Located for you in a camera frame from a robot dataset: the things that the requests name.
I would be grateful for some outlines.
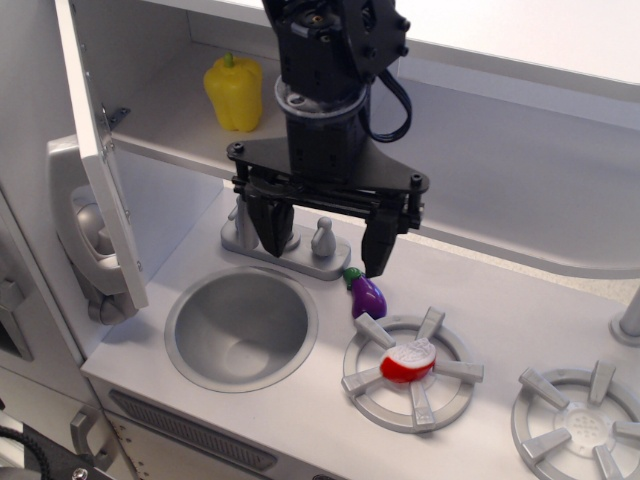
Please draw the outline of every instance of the gray sink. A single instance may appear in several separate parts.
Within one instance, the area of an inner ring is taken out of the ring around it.
[[[169,313],[165,345],[186,378],[219,392],[265,388],[294,372],[318,333],[309,293],[275,270],[239,267],[187,289]]]

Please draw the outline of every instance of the toy bell pepper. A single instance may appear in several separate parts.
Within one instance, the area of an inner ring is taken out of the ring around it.
[[[225,130],[250,132],[262,115],[262,68],[255,60],[225,54],[204,75],[204,89]]]

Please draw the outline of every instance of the gray burner grate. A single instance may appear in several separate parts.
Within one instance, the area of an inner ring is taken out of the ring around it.
[[[528,369],[520,376],[522,390],[513,406],[511,431],[520,456],[538,478],[583,480],[592,474],[602,480],[640,479],[640,455],[635,467],[624,456],[622,468],[613,452],[626,439],[624,448],[640,454],[640,403],[613,381],[614,373],[613,364],[600,361],[593,371],[558,369],[540,374]],[[621,418],[610,412],[620,412]],[[553,419],[538,421],[551,423],[552,428],[541,432],[539,425],[532,434],[532,417]]]
[[[356,328],[360,332],[356,335],[344,357],[344,377],[342,386],[356,408],[369,420],[378,425],[400,433],[426,433],[438,430],[456,420],[466,410],[474,385],[484,378],[484,367],[472,363],[466,347],[452,331],[442,326],[444,313],[430,308],[424,318],[411,316],[389,316],[378,321],[369,318],[356,319]],[[409,394],[411,396],[412,414],[402,414],[389,410],[376,403],[367,390],[384,388],[387,380],[382,377],[378,367],[358,371],[358,359],[365,346],[375,342],[382,348],[391,348],[395,340],[389,333],[396,330],[416,331],[416,339],[433,338],[446,346],[454,355],[454,361],[436,361],[433,373],[460,380],[460,385],[454,397],[444,406],[432,410],[428,389],[422,381],[411,382]]]

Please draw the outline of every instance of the eggplant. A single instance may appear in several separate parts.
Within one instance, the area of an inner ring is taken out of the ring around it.
[[[351,308],[353,318],[368,313],[371,318],[377,320],[387,314],[387,301],[384,295],[364,273],[355,267],[350,267],[342,273],[342,278],[347,282],[347,290],[351,290],[353,297]]]

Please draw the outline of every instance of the red and white toy food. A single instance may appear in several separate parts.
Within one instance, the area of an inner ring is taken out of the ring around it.
[[[428,338],[420,338],[388,349],[382,356],[380,372],[392,382],[409,383],[429,373],[435,361],[436,347]]]

